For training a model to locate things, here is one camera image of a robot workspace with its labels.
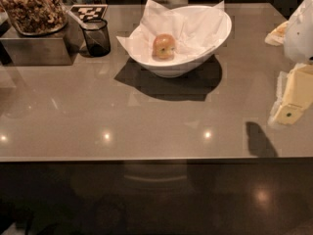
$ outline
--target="jar of nuts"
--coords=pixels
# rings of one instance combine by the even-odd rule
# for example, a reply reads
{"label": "jar of nuts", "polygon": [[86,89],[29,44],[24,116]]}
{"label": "jar of nuts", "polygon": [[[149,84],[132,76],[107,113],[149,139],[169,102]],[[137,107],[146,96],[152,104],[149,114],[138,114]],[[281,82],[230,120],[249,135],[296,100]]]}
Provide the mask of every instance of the jar of nuts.
{"label": "jar of nuts", "polygon": [[23,35],[56,32],[67,24],[61,0],[0,0],[12,26]]}

